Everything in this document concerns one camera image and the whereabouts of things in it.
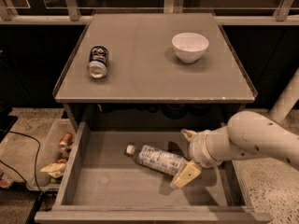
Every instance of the black cable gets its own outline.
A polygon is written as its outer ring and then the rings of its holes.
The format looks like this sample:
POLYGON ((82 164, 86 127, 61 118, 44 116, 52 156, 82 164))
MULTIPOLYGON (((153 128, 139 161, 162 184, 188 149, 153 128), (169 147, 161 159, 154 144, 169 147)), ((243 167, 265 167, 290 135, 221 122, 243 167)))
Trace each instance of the black cable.
MULTIPOLYGON (((39 149, 40 149, 40 142, 36 138, 34 138, 33 136, 30 136, 30 135, 25 134, 25 133, 19 133, 19 132, 14 132, 14 131, 6 131, 6 130, 2 130, 2 129, 0 129, 0 132, 3 132, 3 133, 15 133, 15 134, 18 134, 18 135, 21 135, 21 136, 24 136, 24 137, 27 137, 27 138, 31 138, 31 139, 37 141, 38 147, 37 147, 37 151, 36 151, 35 171, 34 171, 34 173, 35 173, 35 182, 36 182, 36 186, 39 189, 39 191, 41 191, 41 192, 44 193, 44 191, 41 189, 41 187, 39 187, 38 182, 37 182, 37 177, 36 177, 36 163, 37 163, 37 157, 38 157, 38 153, 39 153, 39 149)), ((2 162, 7 168, 10 168, 14 172, 16 172, 25 181, 25 183, 27 183, 26 179, 17 170, 15 170, 14 168, 10 167, 9 165, 7 165, 6 163, 4 163, 1 160, 0 160, 0 162, 2 162)))

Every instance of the open drawer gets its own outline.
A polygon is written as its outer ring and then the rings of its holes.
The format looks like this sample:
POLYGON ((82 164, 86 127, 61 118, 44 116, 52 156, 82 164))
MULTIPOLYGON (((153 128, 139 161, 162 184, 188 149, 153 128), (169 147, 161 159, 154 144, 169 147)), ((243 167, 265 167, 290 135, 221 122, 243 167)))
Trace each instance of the open drawer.
POLYGON ((234 164, 204 169, 182 189, 172 177, 136 164, 124 155, 128 144, 182 152, 188 141, 179 129, 90 128, 85 113, 57 199, 40 223, 268 223, 255 213, 239 185, 234 164))

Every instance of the white bottle cap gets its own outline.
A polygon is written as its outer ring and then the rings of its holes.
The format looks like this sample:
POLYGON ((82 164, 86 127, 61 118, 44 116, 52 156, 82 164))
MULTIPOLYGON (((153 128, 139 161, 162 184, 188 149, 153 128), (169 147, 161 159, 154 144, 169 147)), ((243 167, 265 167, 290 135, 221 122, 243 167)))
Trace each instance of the white bottle cap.
POLYGON ((90 74, 93 78, 102 78, 106 75, 107 69, 103 63, 92 61, 89 63, 90 74))
POLYGON ((135 146, 129 145, 126 151, 128 154, 133 155, 135 153, 135 146))

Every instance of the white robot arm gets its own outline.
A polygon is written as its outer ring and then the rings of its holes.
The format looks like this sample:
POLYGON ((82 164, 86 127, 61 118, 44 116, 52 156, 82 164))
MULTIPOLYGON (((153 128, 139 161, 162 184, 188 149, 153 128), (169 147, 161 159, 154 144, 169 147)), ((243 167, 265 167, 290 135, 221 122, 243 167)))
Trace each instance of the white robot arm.
POLYGON ((192 160, 205 168, 223 161, 262 156, 284 161, 295 168, 299 166, 299 135, 255 112, 236 113, 227 126, 214 131, 182 132, 190 141, 192 160))

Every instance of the speckled floor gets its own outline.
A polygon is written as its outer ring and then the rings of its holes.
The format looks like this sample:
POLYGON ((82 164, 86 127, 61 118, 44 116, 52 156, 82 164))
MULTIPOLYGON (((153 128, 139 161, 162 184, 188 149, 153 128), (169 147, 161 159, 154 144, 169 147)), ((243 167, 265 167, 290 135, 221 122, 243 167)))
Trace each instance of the speckled floor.
MULTIPOLYGON (((26 133, 41 143, 51 124, 63 114, 62 109, 14 108, 9 115, 17 116, 12 131, 26 133)), ((282 125, 299 134, 299 111, 293 110, 282 125)), ((37 142, 10 133, 0 144, 0 159, 18 170, 25 179, 34 174, 37 142)), ((249 190, 256 212, 269 213, 272 224, 299 223, 299 172, 271 158, 236 161, 249 190)), ((0 170, 15 181, 22 179, 0 164, 0 170)), ((25 223, 35 195, 7 192, 0 189, 0 223, 25 223)))

